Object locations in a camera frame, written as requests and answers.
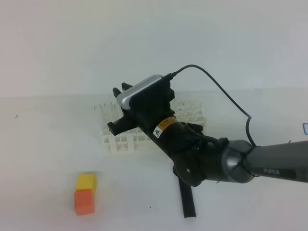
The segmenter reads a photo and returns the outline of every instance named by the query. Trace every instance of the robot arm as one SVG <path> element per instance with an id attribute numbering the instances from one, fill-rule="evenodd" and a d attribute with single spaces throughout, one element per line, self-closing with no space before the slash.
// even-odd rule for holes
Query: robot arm
<path id="1" fill-rule="evenodd" d="M 154 75 L 135 86 L 122 83 L 123 92 L 114 88 L 123 117 L 108 123 L 108 127 L 114 135 L 139 127 L 169 156 L 179 177 L 185 217 L 195 216 L 190 186 L 196 187 L 204 180 L 247 183 L 258 175 L 308 182 L 308 141 L 259 147 L 249 133 L 252 144 L 227 138 L 217 140 L 204 136 L 200 125 L 178 121 L 170 108 L 174 99 L 170 80 L 178 72 L 165 77 Z M 249 125 L 251 117 L 246 115 Z"/>

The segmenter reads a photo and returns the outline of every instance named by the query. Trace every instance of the stacked blocks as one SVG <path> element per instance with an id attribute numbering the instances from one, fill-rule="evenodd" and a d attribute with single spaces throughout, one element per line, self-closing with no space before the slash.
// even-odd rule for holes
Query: stacked blocks
<path id="1" fill-rule="evenodd" d="M 75 187 L 75 211 L 77 215 L 94 213 L 96 178 L 94 174 L 80 174 Z"/>

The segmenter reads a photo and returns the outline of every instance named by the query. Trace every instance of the blue object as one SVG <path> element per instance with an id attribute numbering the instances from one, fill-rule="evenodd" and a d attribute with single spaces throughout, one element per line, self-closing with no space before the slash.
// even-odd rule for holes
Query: blue object
<path id="1" fill-rule="evenodd" d="M 304 134 L 308 135 L 308 124 L 303 124 Z"/>

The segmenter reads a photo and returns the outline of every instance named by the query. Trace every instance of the black cable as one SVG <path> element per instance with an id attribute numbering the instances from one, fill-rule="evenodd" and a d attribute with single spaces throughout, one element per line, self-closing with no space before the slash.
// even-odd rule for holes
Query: black cable
<path id="1" fill-rule="evenodd" d="M 176 71 L 176 72 L 173 72 L 173 73 L 170 73 L 170 74 L 166 75 L 165 77 L 170 81 L 170 80 L 172 80 L 173 77 L 176 76 L 178 73 L 180 73 L 181 71 L 183 71 L 183 70 L 185 70 L 185 69 L 187 69 L 187 68 L 189 68 L 189 67 L 194 67 L 194 68 L 197 68 L 197 69 L 203 71 L 203 72 L 204 72 L 204 73 L 205 73 L 205 74 L 217 85 L 217 87 L 219 87 L 219 89 L 229 98 L 229 100 L 230 100 L 230 101 L 231 101 L 231 102 L 232 102 L 232 103 L 233 103 L 233 104 L 245 115 L 245 116 L 248 117 L 248 119 L 247 119 L 247 121 L 246 121 L 246 135 L 247 135 L 247 137 L 248 137 L 248 139 L 249 139 L 251 145 L 252 145 L 253 147 L 255 147 L 256 144 L 255 144 L 255 142 L 253 141 L 253 139 L 252 139 L 252 137 L 251 137 L 251 135 L 250 135 L 250 132 L 249 132 L 249 122 L 250 122 L 250 120 L 251 120 L 251 116 L 250 116 L 243 108 L 241 108 L 241 106 L 238 105 L 236 101 L 234 101 L 234 99 L 222 88 L 222 86 L 221 86 L 221 85 L 220 85 L 220 84 L 219 84 L 219 83 L 218 83 L 207 71 L 205 71 L 202 67 L 199 67 L 199 66 L 193 65 L 193 64 L 187 65 L 187 66 L 182 67 L 180 70 L 178 70 L 178 71 Z"/>

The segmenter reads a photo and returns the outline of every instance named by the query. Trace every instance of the orange block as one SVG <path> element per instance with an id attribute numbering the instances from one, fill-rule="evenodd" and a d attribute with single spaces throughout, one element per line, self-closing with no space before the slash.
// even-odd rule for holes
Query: orange block
<path id="1" fill-rule="evenodd" d="M 77 215 L 94 213 L 94 195 L 91 189 L 76 191 L 74 197 Z"/>

